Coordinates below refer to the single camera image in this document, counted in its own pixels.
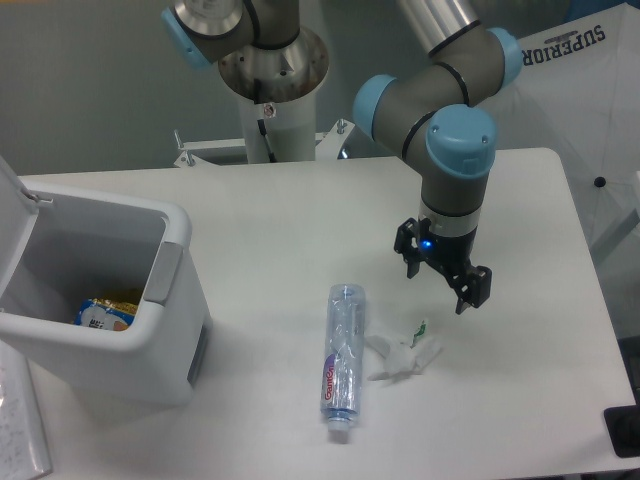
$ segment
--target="green tag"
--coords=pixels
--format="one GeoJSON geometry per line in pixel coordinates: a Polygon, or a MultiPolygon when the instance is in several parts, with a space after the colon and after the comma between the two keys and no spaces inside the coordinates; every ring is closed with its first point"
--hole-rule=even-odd
{"type": "Polygon", "coordinates": [[[412,347],[416,344],[418,339],[422,335],[424,335],[424,332],[426,331],[427,331],[427,323],[423,320],[422,323],[420,324],[420,328],[418,328],[418,331],[413,335],[413,343],[411,344],[412,347]]]}

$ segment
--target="gray wall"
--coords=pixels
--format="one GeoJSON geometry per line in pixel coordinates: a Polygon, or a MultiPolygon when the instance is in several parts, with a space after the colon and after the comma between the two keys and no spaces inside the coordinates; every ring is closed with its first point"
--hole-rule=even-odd
{"type": "MultiPolygon", "coordinates": [[[[164,0],[0,3],[0,154],[18,174],[168,167],[184,141],[239,138],[215,70],[191,71],[159,20],[164,0]]],[[[476,0],[518,36],[559,23],[568,1],[476,0]]],[[[327,43],[318,129],[350,118],[372,75],[410,75],[425,54],[393,0],[301,0],[327,43]]]]}

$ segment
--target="plastic bottle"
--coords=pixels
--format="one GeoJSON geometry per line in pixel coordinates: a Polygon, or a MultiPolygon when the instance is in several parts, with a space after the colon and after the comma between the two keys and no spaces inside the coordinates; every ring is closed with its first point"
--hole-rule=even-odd
{"type": "Polygon", "coordinates": [[[364,307],[361,286],[331,287],[320,402],[330,431],[348,431],[360,413],[364,307]]]}

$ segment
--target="trash bin lid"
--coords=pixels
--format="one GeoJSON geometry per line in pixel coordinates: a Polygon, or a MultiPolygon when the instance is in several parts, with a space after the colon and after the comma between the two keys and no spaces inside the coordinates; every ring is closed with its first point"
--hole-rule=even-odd
{"type": "Polygon", "coordinates": [[[0,296],[22,257],[38,217],[37,197],[0,156],[0,296]]]}

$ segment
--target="light blue joint cap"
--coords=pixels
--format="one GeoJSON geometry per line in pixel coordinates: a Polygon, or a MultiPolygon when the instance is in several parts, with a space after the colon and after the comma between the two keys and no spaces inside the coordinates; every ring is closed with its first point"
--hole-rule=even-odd
{"type": "Polygon", "coordinates": [[[202,70],[211,66],[211,62],[207,60],[198,47],[191,41],[189,35],[182,29],[180,23],[170,9],[165,9],[160,15],[162,22],[167,27],[167,32],[173,40],[174,45],[178,48],[182,57],[187,61],[191,68],[202,70]]]}
{"type": "Polygon", "coordinates": [[[427,151],[449,175],[473,180],[491,170],[496,158],[496,136],[496,124],[484,110],[449,105],[431,118],[427,151]]]}
{"type": "Polygon", "coordinates": [[[488,31],[498,38],[504,52],[504,79],[501,87],[504,88],[520,75],[520,70],[522,70],[522,49],[518,40],[504,28],[490,28],[488,31]]]}
{"type": "Polygon", "coordinates": [[[373,138],[373,117],[382,94],[396,78],[390,75],[371,77],[360,87],[353,102],[353,121],[360,129],[373,138]]]}

